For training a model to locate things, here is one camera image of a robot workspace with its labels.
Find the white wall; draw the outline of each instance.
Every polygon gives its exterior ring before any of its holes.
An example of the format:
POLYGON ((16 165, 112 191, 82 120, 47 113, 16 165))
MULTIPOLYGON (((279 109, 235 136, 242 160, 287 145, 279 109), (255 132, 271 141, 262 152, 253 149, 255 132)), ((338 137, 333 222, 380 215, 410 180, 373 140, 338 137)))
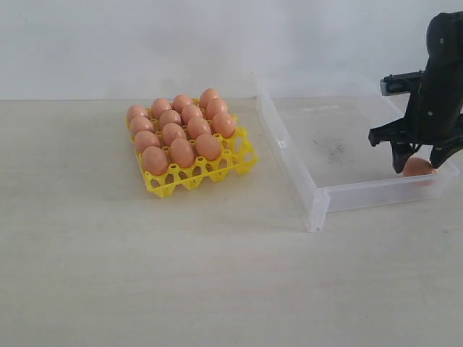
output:
POLYGON ((0 99, 153 98, 183 82, 295 69, 379 79, 425 65, 461 0, 3 0, 0 99))

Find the white table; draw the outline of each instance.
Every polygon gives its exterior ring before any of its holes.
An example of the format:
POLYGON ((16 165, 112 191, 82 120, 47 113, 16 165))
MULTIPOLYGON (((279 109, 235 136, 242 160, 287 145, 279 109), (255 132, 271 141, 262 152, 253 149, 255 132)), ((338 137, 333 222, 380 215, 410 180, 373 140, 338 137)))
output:
POLYGON ((461 178, 307 234, 253 117, 252 173, 148 194, 131 103, 0 103, 1 347, 461 345, 461 178))

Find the transparent plastic tray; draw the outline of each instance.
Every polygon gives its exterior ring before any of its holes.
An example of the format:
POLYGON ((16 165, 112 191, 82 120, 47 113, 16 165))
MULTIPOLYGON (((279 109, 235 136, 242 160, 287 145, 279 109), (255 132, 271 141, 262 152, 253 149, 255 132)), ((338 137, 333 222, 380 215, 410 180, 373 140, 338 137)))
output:
MULTIPOLYGON (((450 160, 435 175, 395 174, 390 144, 371 147, 368 131, 403 112, 379 84, 355 74, 259 79, 258 115, 309 231, 320 231, 328 212, 440 197, 459 175, 450 160)), ((428 158, 429 149, 418 156, 428 158)))

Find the brown egg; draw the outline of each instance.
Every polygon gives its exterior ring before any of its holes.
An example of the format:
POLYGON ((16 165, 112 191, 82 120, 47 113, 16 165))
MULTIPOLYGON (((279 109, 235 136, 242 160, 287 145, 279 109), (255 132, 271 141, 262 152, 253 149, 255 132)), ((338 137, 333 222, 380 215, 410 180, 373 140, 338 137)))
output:
POLYGON ((170 155, 172 162, 181 168, 189 168, 195 162, 195 152, 186 139, 176 138, 172 141, 170 155))
POLYGON ((153 105, 151 106, 151 114, 153 115, 153 118, 159 119, 161 114, 171 109, 172 107, 169 100, 159 98, 153 101, 153 105))
POLYGON ((130 122, 130 133, 132 137, 143 130, 148 130, 149 132, 154 133, 154 126, 153 123, 148 118, 145 117, 135 117, 130 122))
POLYGON ((154 176, 164 175, 169 169, 167 154, 159 147, 147 147, 142 154, 142 168, 154 176))
POLYGON ((207 160, 215 160, 222 153, 220 140, 209 134, 201 134, 196 139, 196 152, 207 160))
POLYGON ((215 133, 229 138, 233 136, 237 124, 227 112, 218 112, 212 120, 212 126, 215 133))
POLYGON ((193 100, 187 95, 177 95, 174 99, 174 110, 181 113, 186 105, 191 105, 193 100))
POLYGON ((212 134, 211 127, 204 118, 193 117, 188 122, 188 135, 196 139, 201 134, 212 134))
POLYGON ((215 98, 205 108, 205 117, 213 119, 218 112, 227 112, 229 107, 226 105, 224 99, 215 98))
POLYGON ((182 125, 182 117, 179 115, 177 111, 168 110, 161 114, 159 118, 159 129, 163 129, 164 126, 168 123, 176 123, 178 125, 182 125))
POLYGON ((176 138, 187 139, 182 127, 176 123, 168 123, 162 129, 162 140, 166 146, 170 146, 176 138))
POLYGON ((190 121, 190 119, 192 117, 200 117, 200 118, 204 118, 203 117, 203 112, 201 112, 200 108, 197 107, 195 104, 189 104, 189 105, 186 105, 184 108, 183 108, 183 111, 182 111, 182 121, 183 121, 183 124, 188 124, 188 122, 190 121))
POLYGON ((200 107, 205 109, 207 105, 215 98, 220 98, 218 91, 212 88, 206 89, 200 96, 200 107))
POLYGON ((431 175, 436 172, 430 162, 418 157, 411 157, 404 167, 405 177, 431 175))
POLYGON ((130 106, 126 114, 127 123, 130 124, 132 119, 134 119, 135 117, 149 118, 148 111, 146 111, 146 108, 144 108, 143 106, 139 106, 139 105, 130 106))
POLYGON ((146 148, 151 146, 161 148, 161 143, 154 133, 143 130, 135 135, 135 150, 137 153, 143 153, 146 148))

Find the egg tray cup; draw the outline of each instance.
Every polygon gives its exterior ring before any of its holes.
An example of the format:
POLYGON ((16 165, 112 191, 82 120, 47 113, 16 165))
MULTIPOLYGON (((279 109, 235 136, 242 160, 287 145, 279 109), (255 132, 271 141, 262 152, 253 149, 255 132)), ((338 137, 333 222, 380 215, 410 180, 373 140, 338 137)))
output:
MULTIPOLYGON (((199 103, 198 99, 193 100, 195 104, 199 103)), ((231 116, 237 122, 237 117, 234 114, 231 116)), ((162 133, 159 131, 158 120, 152 119, 151 121, 156 130, 156 135, 162 142, 162 133)), ((186 126, 184 125, 182 128, 188 134, 186 126)), ((146 171, 142 165, 142 154, 135 151, 146 189, 158 197, 170 197, 178 186, 184 186, 187 190, 197 189, 206 177, 214 183, 220 182, 232 170, 238 175, 247 174, 258 162, 254 147, 247 138, 246 128, 237 127, 230 138, 224 138, 220 134, 214 134, 213 136, 219 139, 222 147, 221 154, 217 159, 207 160, 203 156, 198 156, 195 159, 195 163, 189 168, 180 168, 177 164, 171 163, 167 172, 160 176, 155 176, 146 171)), ((189 142, 195 148, 196 141, 189 140, 189 142)), ((170 158, 170 147, 164 146, 162 149, 166 152, 168 158, 170 158)))

